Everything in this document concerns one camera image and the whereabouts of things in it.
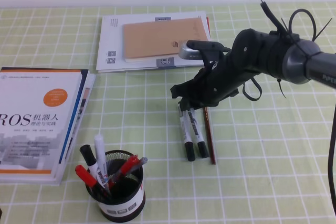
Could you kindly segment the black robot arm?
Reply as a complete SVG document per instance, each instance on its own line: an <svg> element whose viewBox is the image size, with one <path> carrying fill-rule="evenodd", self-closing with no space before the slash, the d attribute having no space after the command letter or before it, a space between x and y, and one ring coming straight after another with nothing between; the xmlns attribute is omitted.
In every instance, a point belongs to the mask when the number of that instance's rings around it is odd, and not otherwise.
<svg viewBox="0 0 336 224"><path fill-rule="evenodd" d="M172 98L181 98L183 110L218 106L260 73L294 84L315 80L335 88L335 55L322 52L314 41L297 34L245 29L231 48L214 41L189 40L179 56L204 64L193 79L171 88Z"/></svg>

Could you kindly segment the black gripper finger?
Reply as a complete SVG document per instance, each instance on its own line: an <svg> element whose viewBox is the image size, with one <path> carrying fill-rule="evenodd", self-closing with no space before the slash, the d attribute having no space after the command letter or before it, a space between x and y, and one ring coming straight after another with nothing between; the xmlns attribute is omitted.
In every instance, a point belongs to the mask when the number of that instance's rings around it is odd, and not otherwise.
<svg viewBox="0 0 336 224"><path fill-rule="evenodd" d="M179 102L179 107L181 111L189 111L191 109L197 110L200 107L200 104L194 101L191 101L186 98L182 98Z"/></svg>

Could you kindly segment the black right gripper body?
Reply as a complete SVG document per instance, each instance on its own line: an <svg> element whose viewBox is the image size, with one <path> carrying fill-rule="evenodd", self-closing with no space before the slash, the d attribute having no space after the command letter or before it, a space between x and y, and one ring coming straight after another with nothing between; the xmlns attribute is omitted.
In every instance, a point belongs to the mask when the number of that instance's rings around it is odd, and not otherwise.
<svg viewBox="0 0 336 224"><path fill-rule="evenodd" d="M204 67L197 75L171 87L171 96L190 106L218 106L238 87L260 73L283 80L283 59L289 48L286 30L262 33L253 29L241 31L231 49L218 42L189 40L188 49L200 52Z"/></svg>

